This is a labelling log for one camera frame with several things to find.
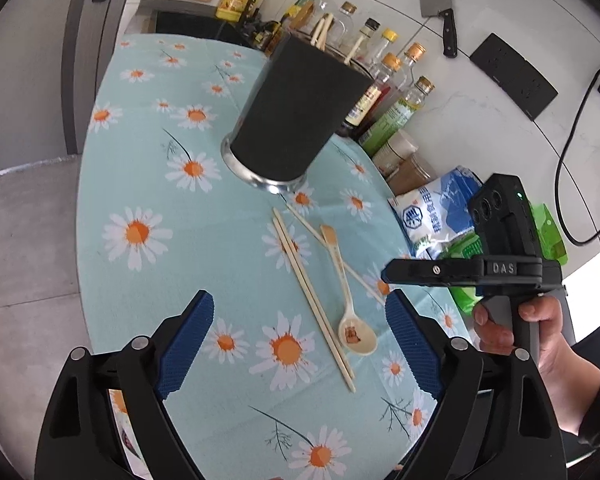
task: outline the black cylindrical container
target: black cylindrical container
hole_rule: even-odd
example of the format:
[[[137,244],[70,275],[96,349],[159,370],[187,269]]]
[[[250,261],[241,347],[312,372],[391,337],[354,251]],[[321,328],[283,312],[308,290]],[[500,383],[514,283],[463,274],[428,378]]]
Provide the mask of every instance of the black cylindrical container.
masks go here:
[[[254,186],[293,191],[370,84],[368,76],[289,35],[223,141],[222,158]]]

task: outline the blue gripper pad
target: blue gripper pad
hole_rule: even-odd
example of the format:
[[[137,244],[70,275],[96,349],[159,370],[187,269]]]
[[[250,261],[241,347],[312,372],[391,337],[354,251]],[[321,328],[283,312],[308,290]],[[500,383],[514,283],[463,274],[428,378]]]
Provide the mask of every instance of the blue gripper pad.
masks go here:
[[[213,320],[214,298],[205,292],[162,354],[160,377],[154,388],[160,399],[180,389]]]
[[[413,316],[396,292],[386,298],[386,321],[400,345],[404,358],[421,390],[440,400],[444,387],[440,381],[440,359],[420,331]]]

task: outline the black power socket panel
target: black power socket panel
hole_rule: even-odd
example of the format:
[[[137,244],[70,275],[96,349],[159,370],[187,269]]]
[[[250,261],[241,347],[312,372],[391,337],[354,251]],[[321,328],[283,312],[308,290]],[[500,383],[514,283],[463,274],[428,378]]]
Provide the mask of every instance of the black power socket panel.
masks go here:
[[[491,77],[532,121],[558,95],[558,91],[531,63],[496,34],[490,34],[469,59]]]

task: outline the spoon handle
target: spoon handle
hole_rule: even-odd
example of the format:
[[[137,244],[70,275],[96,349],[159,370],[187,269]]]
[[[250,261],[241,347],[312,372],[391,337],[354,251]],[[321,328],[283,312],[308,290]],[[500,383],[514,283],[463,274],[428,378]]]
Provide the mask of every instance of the spoon handle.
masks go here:
[[[336,231],[329,225],[321,225],[320,230],[322,231],[324,241],[327,243],[327,249],[329,250],[333,265],[336,268],[336,274],[340,280],[340,286],[342,287],[342,293],[344,295],[345,315],[353,316],[355,315],[353,311],[353,297],[351,295],[351,289],[349,288],[349,282],[347,281],[347,275],[344,272],[344,262],[342,261],[342,255],[340,254]]]

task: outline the person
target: person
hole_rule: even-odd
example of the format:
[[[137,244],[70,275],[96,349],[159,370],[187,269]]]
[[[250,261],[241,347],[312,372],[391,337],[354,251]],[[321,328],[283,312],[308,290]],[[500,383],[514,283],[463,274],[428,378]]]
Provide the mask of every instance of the person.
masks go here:
[[[600,480],[600,370],[577,355],[562,335],[562,309],[551,296],[539,296],[519,307],[520,317],[539,323],[538,370],[560,428],[576,434],[581,443],[599,448],[590,458],[570,468],[570,480]],[[495,324],[480,303],[474,308],[480,350],[509,354],[511,330]]]

